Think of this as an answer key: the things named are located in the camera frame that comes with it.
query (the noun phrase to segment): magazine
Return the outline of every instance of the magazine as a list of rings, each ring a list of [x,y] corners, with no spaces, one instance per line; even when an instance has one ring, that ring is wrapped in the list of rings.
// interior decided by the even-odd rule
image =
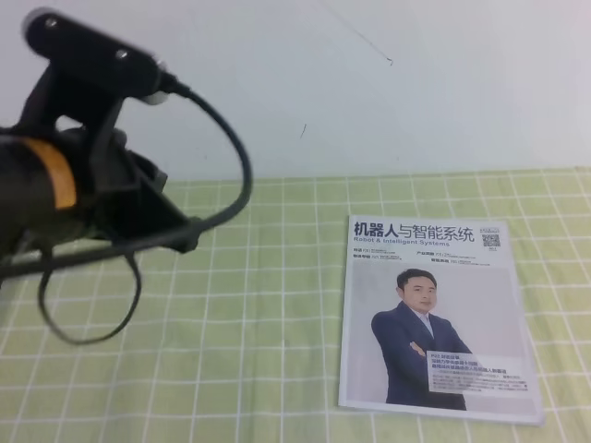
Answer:
[[[339,405],[543,424],[504,222],[350,217]]]

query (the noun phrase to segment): cable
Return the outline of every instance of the cable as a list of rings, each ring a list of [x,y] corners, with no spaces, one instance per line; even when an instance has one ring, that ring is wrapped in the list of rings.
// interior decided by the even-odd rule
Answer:
[[[92,249],[89,251],[78,252],[76,254],[66,254],[61,257],[54,257],[51,262],[47,260],[39,260],[35,262],[0,266],[0,280],[4,278],[19,277],[39,272],[42,272],[43,277],[45,277],[45,274],[51,274],[51,272],[58,269],[82,266],[94,261],[106,260],[115,257],[128,257],[139,251],[144,251],[146,249],[151,249],[153,247],[162,245],[170,245],[174,242],[183,240],[184,238],[195,234],[196,232],[202,233],[224,222],[228,222],[247,205],[250,199],[250,194],[252,193],[252,169],[247,152],[238,135],[209,103],[202,99],[187,85],[178,82],[176,77],[170,74],[166,74],[164,76],[163,91],[174,93],[180,97],[184,97],[194,102],[221,128],[225,135],[230,139],[242,167],[242,189],[236,200],[224,210],[221,210],[220,212],[211,215],[204,220],[193,221],[184,228],[157,233],[155,235],[150,235],[138,240],[123,242],[118,245],[111,245],[109,247]],[[24,133],[25,129],[14,128],[14,131],[10,130],[8,131],[8,134],[19,135],[20,131]]]
[[[52,256],[53,254],[51,249],[42,251],[42,260],[51,259]],[[117,325],[115,329],[113,329],[108,334],[102,335],[100,337],[95,337],[92,339],[71,338],[59,326],[57,326],[57,324],[51,318],[49,312],[47,311],[47,306],[45,305],[45,295],[47,294],[47,284],[49,283],[49,280],[52,276],[52,272],[50,270],[44,272],[41,277],[41,282],[39,283],[39,291],[37,292],[37,305],[39,306],[39,310],[41,311],[43,320],[45,320],[45,323],[47,323],[49,329],[51,329],[55,335],[57,335],[61,340],[65,341],[66,343],[78,346],[85,344],[95,344],[101,341],[107,341],[113,338],[119,332],[121,332],[123,328],[127,326],[129,320],[131,320],[131,318],[133,317],[133,314],[136,311],[136,308],[138,307],[139,297],[141,295],[141,274],[139,272],[138,262],[131,255],[126,255],[126,260],[127,264],[131,268],[131,271],[133,272],[134,278],[136,279],[136,293],[134,294],[133,299],[131,301],[131,306],[129,307],[126,316],[123,318],[123,320],[121,320],[121,323],[119,323],[119,325]]]

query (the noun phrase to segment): black mount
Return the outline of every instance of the black mount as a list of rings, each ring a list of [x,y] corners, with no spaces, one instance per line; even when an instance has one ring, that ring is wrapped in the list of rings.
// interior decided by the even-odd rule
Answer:
[[[116,242],[186,227],[188,218],[163,195],[167,176],[148,159],[126,148],[127,136],[115,129],[124,97],[117,97],[49,65],[26,101],[18,134],[53,134],[51,141],[72,166],[80,199],[91,207],[94,238]],[[58,132],[67,116],[80,128]],[[197,246],[199,234],[173,245],[178,252]]]

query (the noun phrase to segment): green checkered tablecloth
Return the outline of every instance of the green checkered tablecloth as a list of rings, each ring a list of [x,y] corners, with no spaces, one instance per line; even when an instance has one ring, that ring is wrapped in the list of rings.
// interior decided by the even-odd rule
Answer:
[[[205,215],[231,182],[173,183]],[[591,441],[591,170],[259,180],[248,209],[185,256],[140,257],[118,337],[72,348],[36,280],[0,297],[0,441],[434,443]],[[506,220],[547,423],[496,425],[336,406],[347,214]],[[81,336],[127,309],[122,262],[57,274],[50,310]]]

